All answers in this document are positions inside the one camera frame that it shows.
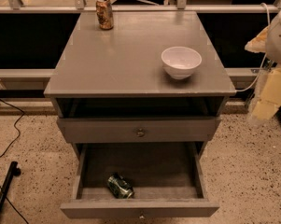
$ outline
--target closed drawer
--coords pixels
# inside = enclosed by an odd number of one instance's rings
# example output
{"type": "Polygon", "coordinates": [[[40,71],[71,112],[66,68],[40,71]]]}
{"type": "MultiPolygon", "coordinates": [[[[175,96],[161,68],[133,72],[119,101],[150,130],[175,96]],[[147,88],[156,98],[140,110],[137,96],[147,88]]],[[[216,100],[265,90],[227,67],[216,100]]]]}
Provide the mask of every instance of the closed drawer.
{"type": "Polygon", "coordinates": [[[210,217],[193,143],[91,144],[83,147],[73,197],[61,206],[70,218],[210,217]],[[132,199],[107,188],[115,172],[132,184],[132,199]]]}
{"type": "Polygon", "coordinates": [[[219,122],[215,117],[57,121],[68,143],[208,141],[219,122]]]}

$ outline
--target desk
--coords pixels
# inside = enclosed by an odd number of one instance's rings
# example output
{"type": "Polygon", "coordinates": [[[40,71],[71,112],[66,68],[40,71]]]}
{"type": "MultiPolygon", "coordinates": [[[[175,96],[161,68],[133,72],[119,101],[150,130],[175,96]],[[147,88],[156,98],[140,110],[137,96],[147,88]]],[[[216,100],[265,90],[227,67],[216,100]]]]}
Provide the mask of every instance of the desk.
{"type": "Polygon", "coordinates": [[[234,86],[195,12],[115,12],[102,31],[82,13],[45,95],[80,165],[69,203],[77,217],[209,217],[199,158],[234,86]],[[203,58],[189,78],[162,69],[162,51],[196,49],[203,58]],[[106,187],[113,172],[132,183],[133,199],[106,187]]]}

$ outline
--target tin can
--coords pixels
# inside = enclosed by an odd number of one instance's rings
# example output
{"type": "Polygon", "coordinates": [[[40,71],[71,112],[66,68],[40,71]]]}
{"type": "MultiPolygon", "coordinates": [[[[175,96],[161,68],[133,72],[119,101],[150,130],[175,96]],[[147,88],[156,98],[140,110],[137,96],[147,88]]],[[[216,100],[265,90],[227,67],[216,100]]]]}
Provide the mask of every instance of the tin can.
{"type": "Polygon", "coordinates": [[[113,28],[113,12],[110,0],[97,0],[96,1],[96,14],[103,30],[113,28]]]}
{"type": "Polygon", "coordinates": [[[116,198],[128,199],[134,195],[133,187],[117,173],[108,178],[107,185],[116,198]]]}

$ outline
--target white bowl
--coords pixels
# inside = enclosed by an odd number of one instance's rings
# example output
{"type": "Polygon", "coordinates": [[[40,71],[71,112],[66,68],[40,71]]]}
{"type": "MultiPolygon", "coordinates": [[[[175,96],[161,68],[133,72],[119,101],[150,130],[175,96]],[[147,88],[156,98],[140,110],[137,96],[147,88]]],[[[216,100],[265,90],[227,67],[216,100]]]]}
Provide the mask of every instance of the white bowl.
{"type": "Polygon", "coordinates": [[[162,52],[164,70],[174,79],[191,76],[202,62],[202,56],[194,49],[171,47],[162,52]]]}

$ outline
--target granite floor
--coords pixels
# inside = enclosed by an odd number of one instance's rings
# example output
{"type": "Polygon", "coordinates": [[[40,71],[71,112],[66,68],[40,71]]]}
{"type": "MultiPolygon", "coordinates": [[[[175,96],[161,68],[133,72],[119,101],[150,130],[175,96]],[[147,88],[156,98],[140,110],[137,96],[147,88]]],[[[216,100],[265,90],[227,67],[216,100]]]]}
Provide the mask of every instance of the granite floor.
{"type": "MultiPolygon", "coordinates": [[[[59,209],[68,202],[78,160],[63,140],[50,102],[14,102],[25,116],[18,123],[20,138],[0,159],[0,183],[12,161],[21,175],[12,180],[8,198],[29,223],[76,224],[248,224],[281,223],[281,128],[272,119],[250,127],[241,103],[228,103],[222,122],[201,158],[210,201],[220,208],[210,218],[69,219],[59,209]]],[[[13,123],[19,111],[0,108],[0,153],[17,135],[13,123]]],[[[24,223],[5,202],[2,224],[24,223]]]]}

